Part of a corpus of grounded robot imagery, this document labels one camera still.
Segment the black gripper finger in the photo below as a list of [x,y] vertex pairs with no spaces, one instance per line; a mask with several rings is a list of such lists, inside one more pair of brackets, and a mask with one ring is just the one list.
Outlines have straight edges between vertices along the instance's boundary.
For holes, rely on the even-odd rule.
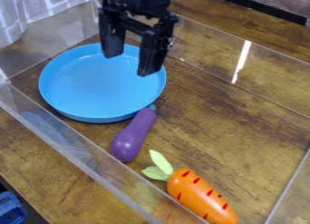
[[123,53],[126,28],[122,27],[120,18],[115,14],[99,14],[99,36],[102,51],[107,58]]
[[160,20],[142,35],[138,75],[147,76],[162,68],[166,55],[174,45],[175,21]]

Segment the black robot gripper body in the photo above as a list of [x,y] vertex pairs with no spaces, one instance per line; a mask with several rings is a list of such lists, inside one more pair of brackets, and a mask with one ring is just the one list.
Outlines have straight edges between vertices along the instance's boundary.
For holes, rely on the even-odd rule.
[[171,33],[178,17],[168,11],[171,0],[102,0],[100,30]]

